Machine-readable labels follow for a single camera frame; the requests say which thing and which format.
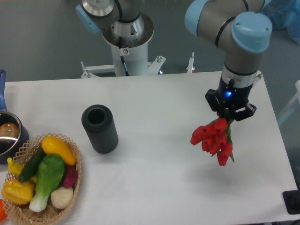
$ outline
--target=yellow squash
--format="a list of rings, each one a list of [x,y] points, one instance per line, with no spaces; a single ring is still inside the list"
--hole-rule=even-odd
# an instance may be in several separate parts
[[[15,163],[12,158],[8,158],[7,159],[7,163],[8,163],[8,169],[9,169],[9,171],[14,176],[19,177],[19,175],[20,175],[22,169],[24,168],[24,166],[22,166],[21,164]],[[29,181],[33,182],[33,183],[36,183],[37,182],[36,175],[32,176]]]
[[[71,149],[64,143],[63,140],[55,136],[47,136],[42,140],[42,149],[49,154],[58,154],[62,157],[65,164],[75,165],[76,157]]]

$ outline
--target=bok choy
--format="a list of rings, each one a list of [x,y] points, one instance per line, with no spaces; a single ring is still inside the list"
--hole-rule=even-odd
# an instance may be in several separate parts
[[[41,212],[46,208],[49,195],[61,182],[64,172],[65,164],[61,156],[50,154],[43,158],[37,169],[36,194],[29,205],[32,211]]]

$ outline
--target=red tulip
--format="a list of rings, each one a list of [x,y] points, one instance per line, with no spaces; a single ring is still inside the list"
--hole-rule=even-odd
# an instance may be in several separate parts
[[[215,142],[209,147],[210,154],[216,154],[219,150],[220,146]]]
[[[199,126],[192,134],[192,136],[200,141],[202,141],[203,136],[204,136],[204,128],[205,126]]]
[[[226,145],[221,147],[221,152],[227,157],[231,156],[231,154],[233,152],[233,144],[228,142]]]
[[[195,138],[195,137],[192,137],[191,138],[191,144],[192,145],[197,145],[198,143],[200,143],[202,141],[202,139],[199,139],[199,138]]]
[[[220,134],[216,134],[216,135],[214,136],[214,138],[215,138],[216,143],[217,143],[220,147],[225,146],[226,143],[227,143],[227,134],[226,134],[225,131],[222,132],[222,133],[220,133]]]
[[[210,148],[211,145],[214,143],[214,137],[205,134],[205,135],[204,135],[204,138],[203,138],[203,140],[202,140],[202,142],[206,143],[207,146]]]
[[[226,165],[228,158],[229,156],[224,155],[224,153],[221,151],[217,153],[217,160],[219,162],[219,165],[223,165],[223,166]]]
[[[215,130],[217,133],[222,133],[224,132],[228,127],[228,122],[223,119],[223,118],[219,118],[216,120],[215,122]]]
[[[208,125],[206,125],[203,129],[204,133],[208,134],[208,135],[215,135],[217,133],[215,125],[210,123]]]

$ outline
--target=red radish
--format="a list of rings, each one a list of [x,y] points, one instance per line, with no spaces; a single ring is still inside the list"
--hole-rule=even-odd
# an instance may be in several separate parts
[[[73,166],[67,166],[65,177],[62,181],[62,185],[64,188],[69,188],[73,186],[78,178],[78,172]]]

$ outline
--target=blue led light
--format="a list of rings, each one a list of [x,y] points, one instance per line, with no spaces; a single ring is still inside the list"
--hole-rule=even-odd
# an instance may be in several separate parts
[[[231,92],[231,91],[226,91],[226,92],[225,92],[225,96],[226,96],[227,98],[229,98],[231,95],[232,95],[232,92]]]

